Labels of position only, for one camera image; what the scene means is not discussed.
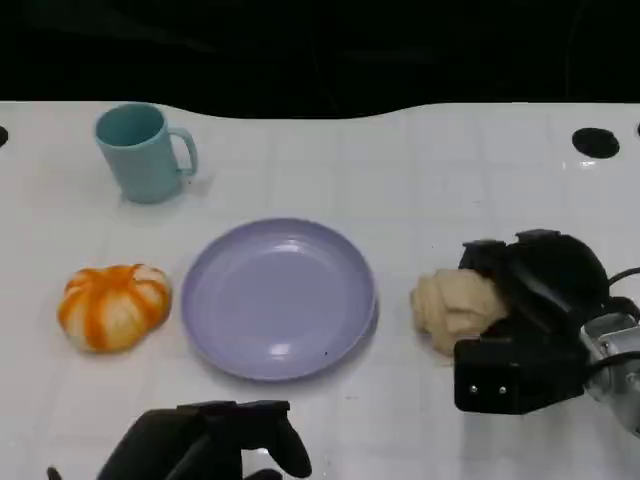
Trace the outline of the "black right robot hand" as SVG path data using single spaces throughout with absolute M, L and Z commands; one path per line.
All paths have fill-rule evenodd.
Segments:
M 507 313 L 491 336 L 572 342 L 609 298 L 606 271 L 593 250 L 558 230 L 533 229 L 516 241 L 469 241 L 459 262 L 490 280 Z

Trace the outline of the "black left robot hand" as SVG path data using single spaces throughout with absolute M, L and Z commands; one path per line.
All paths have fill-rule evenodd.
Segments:
M 312 466 L 282 400 L 213 401 L 145 412 L 128 429 L 100 479 L 305 479 Z M 243 451 L 264 449 L 279 466 L 243 473 Z

